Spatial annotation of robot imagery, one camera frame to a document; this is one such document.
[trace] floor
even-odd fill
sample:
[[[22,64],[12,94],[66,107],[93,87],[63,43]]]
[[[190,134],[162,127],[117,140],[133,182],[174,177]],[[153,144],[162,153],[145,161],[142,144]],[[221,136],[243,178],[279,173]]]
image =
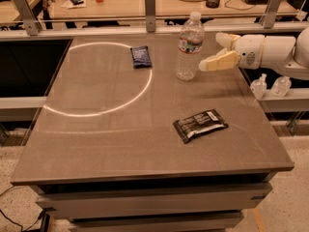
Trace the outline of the floor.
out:
[[[277,174],[271,180],[273,191],[267,198],[256,209],[244,211],[244,220],[226,232],[308,231],[309,121],[300,121],[294,136],[287,130],[285,121],[271,123],[295,162],[295,169]],[[22,231],[21,226],[24,231],[34,224],[27,230],[31,231],[41,226],[41,221],[37,221],[41,209],[36,205],[37,195],[30,188],[9,189],[10,177],[23,151],[22,146],[16,146],[21,142],[18,137],[14,138],[16,132],[10,134],[11,140],[0,147],[0,231]],[[52,220],[49,232],[68,232],[68,225],[66,220]]]

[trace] cable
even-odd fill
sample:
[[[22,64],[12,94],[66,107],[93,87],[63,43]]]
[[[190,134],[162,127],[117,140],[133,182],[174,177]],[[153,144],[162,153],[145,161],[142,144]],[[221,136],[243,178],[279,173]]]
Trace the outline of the cable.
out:
[[[10,191],[10,190],[13,189],[13,188],[15,188],[15,187],[12,186],[12,187],[10,187],[10,188],[7,188],[5,191],[3,191],[3,192],[0,194],[0,197],[2,197],[5,193],[7,193],[8,191]],[[43,210],[40,212],[40,214],[39,214],[37,220],[36,220],[30,227],[28,227],[28,228],[25,229],[25,230],[23,230],[23,226],[22,226],[21,224],[19,224],[18,222],[13,221],[13,220],[10,219],[9,217],[7,217],[7,216],[3,213],[3,211],[2,211],[1,209],[0,209],[0,213],[2,214],[2,216],[3,216],[6,220],[8,220],[9,222],[11,222],[11,223],[14,224],[14,225],[19,226],[19,227],[21,228],[20,232],[25,232],[25,231],[29,231],[29,229],[31,229],[40,219],[42,219],[42,217],[43,217],[43,216],[45,215],[45,213],[46,213],[46,209],[43,209]]]
[[[10,188],[7,188],[5,191],[3,191],[1,194],[0,194],[0,197],[2,197],[4,194],[6,194],[10,189],[13,189],[14,186],[10,187]]]
[[[250,9],[252,9],[252,8],[254,8],[254,7],[256,6],[256,5],[253,5],[253,6],[249,7],[249,8],[240,9],[240,8],[228,6],[228,3],[230,3],[231,1],[233,1],[233,0],[228,0],[228,1],[226,1],[225,4],[224,4],[224,6],[225,6],[226,8],[234,9],[234,10],[238,10],[238,11],[250,10]]]
[[[2,212],[1,209],[0,209],[0,213],[2,214],[2,216],[3,216],[5,219],[7,219],[8,221],[10,221],[12,224],[19,226],[19,227],[21,228],[20,231],[22,232],[23,226],[22,226],[21,224],[15,222],[15,221],[13,221],[13,220],[11,220],[9,217],[7,217],[7,216]]]

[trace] table drawer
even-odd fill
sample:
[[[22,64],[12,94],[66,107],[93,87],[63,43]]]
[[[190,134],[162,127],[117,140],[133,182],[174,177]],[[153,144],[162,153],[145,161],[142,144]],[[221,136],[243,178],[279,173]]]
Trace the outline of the table drawer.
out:
[[[56,218],[113,218],[255,208],[270,183],[211,187],[152,188],[40,195]]]
[[[224,232],[243,219],[242,212],[229,211],[193,215],[132,217],[72,222],[71,232]]]

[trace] plastic bottle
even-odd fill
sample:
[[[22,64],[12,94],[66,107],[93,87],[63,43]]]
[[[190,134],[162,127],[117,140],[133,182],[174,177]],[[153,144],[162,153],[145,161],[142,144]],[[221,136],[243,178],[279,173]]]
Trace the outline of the plastic bottle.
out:
[[[176,66],[176,76],[179,79],[188,81],[195,76],[201,60],[204,35],[201,14],[192,12],[190,19],[184,23],[180,33]]]
[[[250,89],[257,100],[260,100],[267,90],[266,78],[267,75],[263,73],[259,79],[254,80],[250,85]]]
[[[275,80],[271,87],[271,93],[277,97],[284,97],[291,88],[292,82],[289,77],[281,76]]]

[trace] bottle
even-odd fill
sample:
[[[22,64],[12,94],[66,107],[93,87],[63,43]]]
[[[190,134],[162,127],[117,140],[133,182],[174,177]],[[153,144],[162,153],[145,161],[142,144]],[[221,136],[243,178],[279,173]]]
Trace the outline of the bottle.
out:
[[[198,70],[205,31],[201,14],[192,12],[180,33],[176,76],[181,80],[191,80]]]
[[[289,77],[281,76],[275,80],[271,87],[271,93],[277,97],[284,97],[291,88],[292,82]]]
[[[266,78],[267,75],[263,73],[259,79],[254,80],[250,85],[250,89],[257,100],[260,100],[267,90]]]

